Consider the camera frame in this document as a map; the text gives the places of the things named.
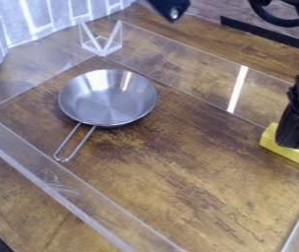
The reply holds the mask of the white grey curtain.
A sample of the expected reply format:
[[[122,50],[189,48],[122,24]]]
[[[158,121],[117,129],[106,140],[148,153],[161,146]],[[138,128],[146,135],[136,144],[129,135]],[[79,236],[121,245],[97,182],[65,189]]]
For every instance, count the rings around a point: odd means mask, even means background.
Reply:
[[[0,64],[11,47],[102,18],[136,1],[0,0]]]

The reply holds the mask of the yellow butter box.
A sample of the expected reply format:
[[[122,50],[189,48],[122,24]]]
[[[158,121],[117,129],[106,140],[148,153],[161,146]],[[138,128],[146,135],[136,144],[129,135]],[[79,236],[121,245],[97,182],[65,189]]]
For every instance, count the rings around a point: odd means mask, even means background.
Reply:
[[[299,148],[291,149],[280,147],[275,143],[276,126],[277,126],[276,123],[269,123],[268,126],[265,127],[261,133],[260,146],[299,164]]]

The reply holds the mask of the clear acrylic tray barrier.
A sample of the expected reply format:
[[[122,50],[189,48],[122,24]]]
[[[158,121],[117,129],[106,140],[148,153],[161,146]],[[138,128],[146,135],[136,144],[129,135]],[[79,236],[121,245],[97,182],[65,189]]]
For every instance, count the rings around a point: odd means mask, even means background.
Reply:
[[[82,125],[57,97],[133,74],[152,112]],[[0,66],[0,236],[22,252],[299,251],[299,164],[260,144],[288,83],[121,21],[17,47]]]

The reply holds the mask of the black strip on table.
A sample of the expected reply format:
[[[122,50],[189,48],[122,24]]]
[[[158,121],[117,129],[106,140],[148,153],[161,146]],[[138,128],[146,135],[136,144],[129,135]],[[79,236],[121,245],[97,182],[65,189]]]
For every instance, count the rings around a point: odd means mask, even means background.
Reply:
[[[220,25],[237,31],[251,33],[252,35],[256,35],[299,49],[299,38],[281,34],[276,31],[267,30],[224,16],[220,17]]]

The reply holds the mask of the silver frying pan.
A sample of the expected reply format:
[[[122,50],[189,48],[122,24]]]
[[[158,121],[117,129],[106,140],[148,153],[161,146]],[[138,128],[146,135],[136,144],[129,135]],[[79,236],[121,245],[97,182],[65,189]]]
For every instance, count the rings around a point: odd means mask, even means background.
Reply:
[[[77,125],[53,153],[53,158],[61,162],[69,161],[97,127],[112,128],[132,123],[152,111],[156,102],[153,83],[132,71],[101,69],[70,79],[58,93],[57,103],[62,113]],[[58,157],[82,124],[90,125],[91,129],[69,157]]]

